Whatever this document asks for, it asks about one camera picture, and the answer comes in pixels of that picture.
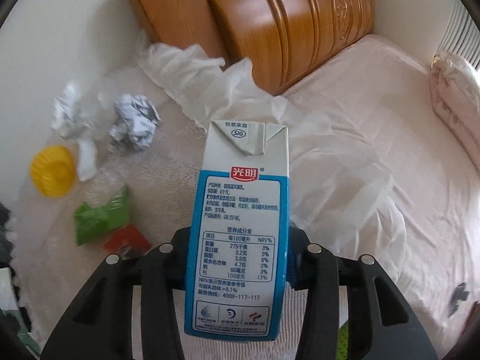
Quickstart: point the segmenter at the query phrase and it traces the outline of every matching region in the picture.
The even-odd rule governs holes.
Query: green wrapper
[[[117,196],[102,207],[92,208],[87,203],[82,203],[73,213],[73,219],[78,246],[91,242],[110,230],[128,225],[128,187],[124,186]]]

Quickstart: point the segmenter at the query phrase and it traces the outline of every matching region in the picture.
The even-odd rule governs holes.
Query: milk carton
[[[229,341],[277,337],[288,230],[287,128],[210,122],[187,262],[187,334]]]

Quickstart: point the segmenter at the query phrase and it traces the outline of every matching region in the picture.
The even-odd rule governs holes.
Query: red packet
[[[123,259],[132,259],[145,255],[152,244],[134,225],[126,225],[116,230],[103,245],[103,249],[111,254],[118,254]]]

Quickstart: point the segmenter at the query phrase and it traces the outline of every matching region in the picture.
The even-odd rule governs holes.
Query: metal screw
[[[320,253],[322,251],[322,247],[319,245],[319,244],[310,244],[309,246],[307,246],[307,250],[310,252],[310,253]]]
[[[108,265],[113,266],[120,261],[120,257],[116,254],[111,254],[105,259],[105,261]]]
[[[170,253],[173,250],[173,245],[169,243],[161,244],[158,249],[161,253]]]
[[[367,264],[368,266],[372,266],[373,264],[375,264],[375,259],[369,254],[364,254],[361,257],[361,261],[362,263]]]

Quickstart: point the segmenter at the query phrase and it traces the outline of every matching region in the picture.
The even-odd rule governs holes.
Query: yellow object
[[[45,147],[32,160],[30,177],[45,196],[63,196],[75,181],[74,157],[64,146]]]

